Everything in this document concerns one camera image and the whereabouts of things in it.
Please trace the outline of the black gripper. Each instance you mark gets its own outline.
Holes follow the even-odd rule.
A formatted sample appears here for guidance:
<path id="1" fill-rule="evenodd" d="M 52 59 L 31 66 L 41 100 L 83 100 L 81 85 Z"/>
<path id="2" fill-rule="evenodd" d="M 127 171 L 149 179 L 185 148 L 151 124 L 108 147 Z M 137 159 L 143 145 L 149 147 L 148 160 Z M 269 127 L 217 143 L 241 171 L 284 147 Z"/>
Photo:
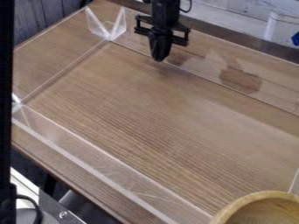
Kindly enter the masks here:
<path id="1" fill-rule="evenodd" d="M 171 52 L 172 43 L 179 46 L 187 46 L 189 40 L 191 28 L 179 21 L 167 23 L 152 16 L 135 16 L 135 33 L 147 36 L 149 40 L 151 55 L 155 61 L 163 61 Z"/>

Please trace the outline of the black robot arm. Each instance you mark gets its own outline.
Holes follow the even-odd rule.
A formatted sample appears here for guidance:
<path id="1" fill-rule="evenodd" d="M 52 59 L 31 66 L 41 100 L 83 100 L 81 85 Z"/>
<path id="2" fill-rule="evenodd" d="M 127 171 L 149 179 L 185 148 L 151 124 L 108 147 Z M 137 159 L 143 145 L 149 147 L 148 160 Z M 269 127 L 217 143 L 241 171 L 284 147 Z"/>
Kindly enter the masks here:
<path id="1" fill-rule="evenodd" d="M 180 23 L 181 0 L 143 0 L 152 7 L 151 15 L 135 16 L 135 33 L 148 37 L 151 56 L 163 61 L 172 49 L 172 44 L 187 46 L 191 28 Z"/>

